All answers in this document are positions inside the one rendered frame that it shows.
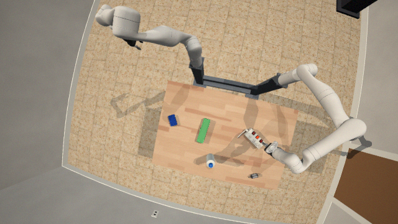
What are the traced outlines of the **white bottle with blue cap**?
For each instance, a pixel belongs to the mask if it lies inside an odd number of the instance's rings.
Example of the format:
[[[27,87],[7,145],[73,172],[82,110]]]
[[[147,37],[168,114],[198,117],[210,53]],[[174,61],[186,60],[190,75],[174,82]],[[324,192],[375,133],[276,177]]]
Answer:
[[[214,166],[215,166],[215,158],[214,158],[214,155],[212,155],[212,154],[208,154],[207,156],[206,156],[206,165],[207,165],[207,167],[211,167],[211,168],[213,168]],[[209,166],[208,166],[209,165]]]

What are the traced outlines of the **grey power strip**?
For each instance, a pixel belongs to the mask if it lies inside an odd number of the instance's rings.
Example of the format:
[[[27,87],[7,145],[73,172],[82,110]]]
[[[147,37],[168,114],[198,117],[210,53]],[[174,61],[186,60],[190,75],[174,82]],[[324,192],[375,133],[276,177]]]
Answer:
[[[246,131],[246,132],[245,132]],[[256,133],[252,128],[249,128],[248,130],[245,129],[243,132],[244,135],[258,148],[260,149],[263,144],[262,142],[264,142]],[[243,133],[242,132],[242,133]],[[242,135],[242,133],[240,135]],[[240,137],[240,135],[238,137]]]

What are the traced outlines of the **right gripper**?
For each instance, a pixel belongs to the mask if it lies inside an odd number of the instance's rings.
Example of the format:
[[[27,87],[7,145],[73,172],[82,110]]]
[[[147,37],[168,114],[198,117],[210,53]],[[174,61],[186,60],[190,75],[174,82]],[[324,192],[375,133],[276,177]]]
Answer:
[[[136,40],[126,40],[126,39],[123,39],[123,40],[126,41],[127,44],[130,45],[131,47],[136,47],[138,50],[141,50],[137,45],[135,45]]]

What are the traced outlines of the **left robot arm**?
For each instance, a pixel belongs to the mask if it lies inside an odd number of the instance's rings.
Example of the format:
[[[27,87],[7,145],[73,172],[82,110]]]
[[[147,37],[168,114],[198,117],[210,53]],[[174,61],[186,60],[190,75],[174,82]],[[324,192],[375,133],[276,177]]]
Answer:
[[[317,66],[314,63],[308,63],[299,65],[290,72],[280,74],[278,78],[278,82],[282,86],[303,81],[323,106],[336,127],[336,130],[330,135],[304,149],[301,160],[294,153],[286,151],[277,153],[277,160],[287,164],[290,171],[294,174],[302,173],[314,161],[325,156],[341,144],[349,140],[357,140],[367,130],[366,124],[362,120],[357,118],[349,119],[335,91],[314,77],[317,72]]]

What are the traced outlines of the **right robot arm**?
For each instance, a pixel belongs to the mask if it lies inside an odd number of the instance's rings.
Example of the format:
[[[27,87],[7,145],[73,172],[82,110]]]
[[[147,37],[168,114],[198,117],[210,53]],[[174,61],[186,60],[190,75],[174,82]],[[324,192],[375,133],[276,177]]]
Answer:
[[[167,47],[174,47],[182,43],[191,60],[193,67],[202,64],[202,47],[195,35],[180,32],[168,26],[158,26],[146,32],[138,32],[141,15],[134,9],[126,6],[111,6],[104,4],[95,15],[97,23],[109,26],[113,35],[126,40],[150,42]]]

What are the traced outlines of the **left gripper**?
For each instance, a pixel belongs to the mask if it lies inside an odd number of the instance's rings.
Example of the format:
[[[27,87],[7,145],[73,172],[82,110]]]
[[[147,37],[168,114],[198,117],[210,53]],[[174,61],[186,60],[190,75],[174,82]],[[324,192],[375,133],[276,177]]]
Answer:
[[[270,154],[270,156],[272,156],[276,160],[277,160],[277,153],[279,151],[284,151],[282,148],[277,147],[277,145],[278,145],[277,141],[274,141],[273,143],[270,143],[269,145],[264,142],[262,142],[262,144],[265,145],[265,147],[266,147],[264,149],[266,151],[266,153]]]

